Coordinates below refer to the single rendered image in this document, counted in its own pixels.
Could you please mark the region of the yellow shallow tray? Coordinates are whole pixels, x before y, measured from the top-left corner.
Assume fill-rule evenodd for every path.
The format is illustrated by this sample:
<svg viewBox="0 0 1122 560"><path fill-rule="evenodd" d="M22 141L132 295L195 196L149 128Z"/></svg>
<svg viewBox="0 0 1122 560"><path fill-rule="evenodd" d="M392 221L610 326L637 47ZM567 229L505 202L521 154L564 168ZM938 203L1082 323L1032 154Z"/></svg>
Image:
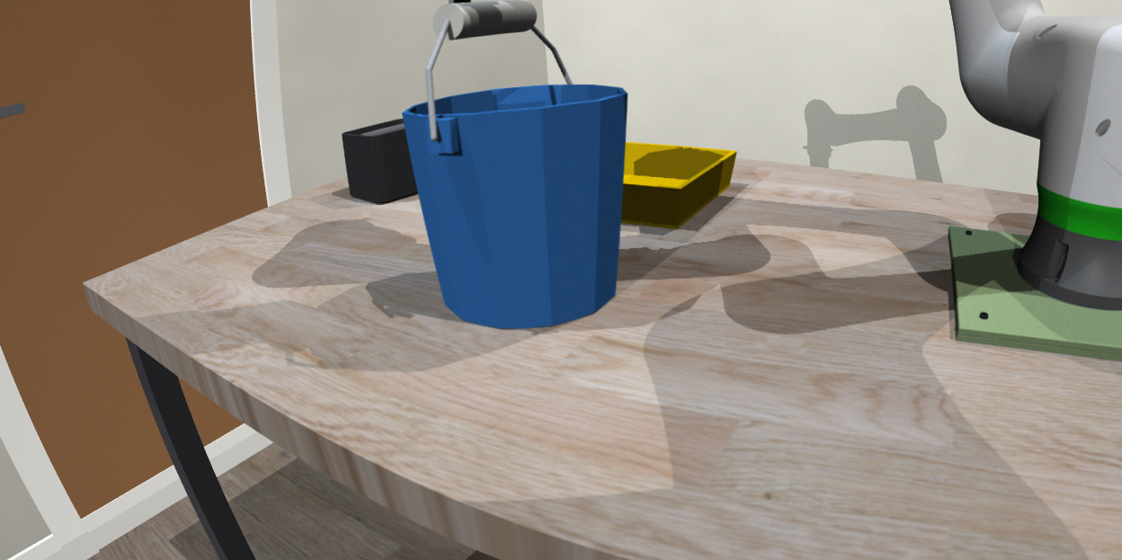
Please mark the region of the yellow shallow tray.
<svg viewBox="0 0 1122 560"><path fill-rule="evenodd" d="M730 186L736 153L626 143L620 223L679 229Z"/></svg>

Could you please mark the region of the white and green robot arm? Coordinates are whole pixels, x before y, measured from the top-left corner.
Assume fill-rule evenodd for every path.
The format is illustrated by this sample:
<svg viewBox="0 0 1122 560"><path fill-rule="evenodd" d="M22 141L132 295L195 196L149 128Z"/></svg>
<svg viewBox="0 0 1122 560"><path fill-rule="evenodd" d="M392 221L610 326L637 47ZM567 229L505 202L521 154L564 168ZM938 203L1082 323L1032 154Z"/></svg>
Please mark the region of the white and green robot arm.
<svg viewBox="0 0 1122 560"><path fill-rule="evenodd" d="M971 105L1040 139L1021 278L1051 299L1122 311L1122 18L1046 16L1040 0L949 4Z"/></svg>

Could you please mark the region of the blue bucket with metal handle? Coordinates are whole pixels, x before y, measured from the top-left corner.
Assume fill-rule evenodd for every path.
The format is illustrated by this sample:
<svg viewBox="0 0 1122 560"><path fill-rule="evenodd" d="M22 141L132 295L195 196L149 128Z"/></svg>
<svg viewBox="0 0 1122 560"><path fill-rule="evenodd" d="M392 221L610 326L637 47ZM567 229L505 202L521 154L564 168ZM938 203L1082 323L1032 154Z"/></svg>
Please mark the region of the blue bucket with metal handle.
<svg viewBox="0 0 1122 560"><path fill-rule="evenodd" d="M402 112L445 305L480 325L567 323L616 295L628 93L572 84L535 22L525 0L441 4L427 102ZM444 40L528 30L565 84L434 100Z"/></svg>

